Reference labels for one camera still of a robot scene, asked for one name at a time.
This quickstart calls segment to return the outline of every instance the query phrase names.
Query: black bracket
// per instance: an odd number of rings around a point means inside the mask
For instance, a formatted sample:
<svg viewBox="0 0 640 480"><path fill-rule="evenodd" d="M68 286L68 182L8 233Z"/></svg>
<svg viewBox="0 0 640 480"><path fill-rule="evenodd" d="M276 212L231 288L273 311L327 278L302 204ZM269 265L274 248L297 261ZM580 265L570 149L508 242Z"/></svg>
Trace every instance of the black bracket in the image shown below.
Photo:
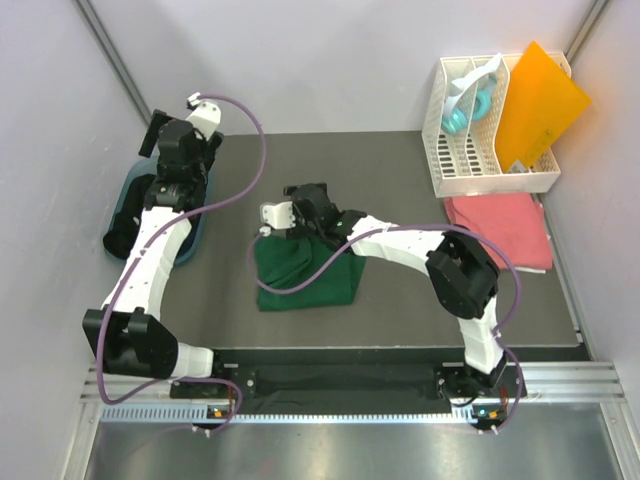
<svg viewBox="0 0 640 480"><path fill-rule="evenodd" d="M440 304L458 318L480 318L498 293L500 270L480 243L467 235L445 232L427 254L429 277Z"/></svg>
<svg viewBox="0 0 640 480"><path fill-rule="evenodd" d="M165 379L178 360L178 341L153 316L141 309L133 313L113 312L104 342L105 373ZM97 356L98 335L104 311L87 310L82 328Z"/></svg>
<svg viewBox="0 0 640 480"><path fill-rule="evenodd" d="M158 142L160 128L171 120L175 119L172 116L167 115L162 110L153 111L151 122L149 122L149 127L147 128L147 133L145 133L144 139L142 140L142 145L140 145L138 155L145 158L149 158L151 156L153 149Z"/></svg>
<svg viewBox="0 0 640 480"><path fill-rule="evenodd" d="M327 195L326 183L290 185L284 194L291 199L296 226L287 238L318 237L331 250L337 250L353 232L353 226L367 216L357 210L340 211Z"/></svg>
<svg viewBox="0 0 640 480"><path fill-rule="evenodd" d="M453 407L472 405L474 421L469 423L482 431L490 431L504 422L508 398L514 398L518 390L518 371L516 367L506 366L505 357L489 375L483 375L467 365L440 366L434 373L439 396ZM522 397L526 396L527 387L522 385ZM455 404L451 401L452 398L469 400ZM504 400L504 404L496 403L495 399Z"/></svg>

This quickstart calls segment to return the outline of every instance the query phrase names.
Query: orange folder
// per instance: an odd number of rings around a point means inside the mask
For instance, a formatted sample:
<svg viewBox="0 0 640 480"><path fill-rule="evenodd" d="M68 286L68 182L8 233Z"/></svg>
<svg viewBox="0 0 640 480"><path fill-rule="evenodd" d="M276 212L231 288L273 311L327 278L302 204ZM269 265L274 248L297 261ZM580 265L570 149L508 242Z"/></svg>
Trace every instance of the orange folder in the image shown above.
<svg viewBox="0 0 640 480"><path fill-rule="evenodd" d="M530 168L590 103L580 87L532 42L511 72L496 134L502 171L516 161Z"/></svg>

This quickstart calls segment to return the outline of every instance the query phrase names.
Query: white cable tray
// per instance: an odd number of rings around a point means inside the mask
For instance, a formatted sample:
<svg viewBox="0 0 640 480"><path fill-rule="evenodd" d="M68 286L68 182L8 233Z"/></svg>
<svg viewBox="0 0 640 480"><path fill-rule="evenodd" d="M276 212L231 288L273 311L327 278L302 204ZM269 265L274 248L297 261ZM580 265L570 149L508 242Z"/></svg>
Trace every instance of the white cable tray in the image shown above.
<svg viewBox="0 0 640 480"><path fill-rule="evenodd" d="M221 423L211 418L208 405L184 403L125 403L104 406L105 423ZM239 414L232 423L249 424L452 424L470 423L473 407L452 408L451 413L407 415L247 415Z"/></svg>
<svg viewBox="0 0 640 480"><path fill-rule="evenodd" d="M550 54L571 76L571 68L562 53ZM503 55L496 72L496 86L491 95L491 110L482 120L470 122L465 130L449 135L441 127L444 102L451 80L465 76L484 65L491 56L441 58L429 99L422 129L431 180L436 197L479 195L506 192L547 192L560 176L560 167L551 149L525 173L503 173L495 151L495 137L509 86L511 69L521 55ZM470 88L458 108L471 118L477 86Z"/></svg>

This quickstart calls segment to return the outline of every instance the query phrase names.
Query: gray table surface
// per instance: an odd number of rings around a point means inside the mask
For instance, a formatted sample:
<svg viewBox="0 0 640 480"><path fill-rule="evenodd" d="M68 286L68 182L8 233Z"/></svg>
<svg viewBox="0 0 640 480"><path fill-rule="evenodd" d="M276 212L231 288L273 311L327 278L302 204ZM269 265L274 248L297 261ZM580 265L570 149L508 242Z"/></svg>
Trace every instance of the gray table surface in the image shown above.
<svg viewBox="0 0 640 480"><path fill-rule="evenodd" d="M209 347L461 346L457 321L437 302L427 278L369 259L355 303L261 313L245 266L259 227L258 207L284 200L285 185L327 182L342 209L358 209L398 224L442 223L419 132L270 135L269 160L257 187L208 215L194 258L176 267L165 290L162 322L180 341ZM241 191L257 168L256 136L226 138L215 171L215 199ZM555 271L522 273L523 300L505 329L507 343L576 345ZM508 273L499 281L498 313L513 298Z"/></svg>

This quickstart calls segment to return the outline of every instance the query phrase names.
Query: metal floor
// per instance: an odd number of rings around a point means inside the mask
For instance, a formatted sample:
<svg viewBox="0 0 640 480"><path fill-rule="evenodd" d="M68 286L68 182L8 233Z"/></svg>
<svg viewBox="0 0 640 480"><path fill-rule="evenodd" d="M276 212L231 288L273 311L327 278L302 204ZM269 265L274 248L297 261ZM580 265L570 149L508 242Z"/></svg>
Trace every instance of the metal floor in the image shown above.
<svg viewBox="0 0 640 480"><path fill-rule="evenodd" d="M214 164L215 199L241 191L257 166L255 136L226 138ZM260 313L245 266L258 207L282 201L285 185L327 182L342 209L394 223L445 222L419 132L270 135L269 164L237 204L212 212L191 262L173 270L162 321L180 341L209 347L461 346L458 324L420 273L369 259L353 305ZM522 273L520 313L505 329L512 345L573 346L577 339L555 271ZM512 301L500 280L499 314Z"/></svg>
<svg viewBox="0 0 640 480"><path fill-rule="evenodd" d="M498 437L467 425L234 425L207 440L101 424L86 480L621 479L598 405L522 405Z"/></svg>

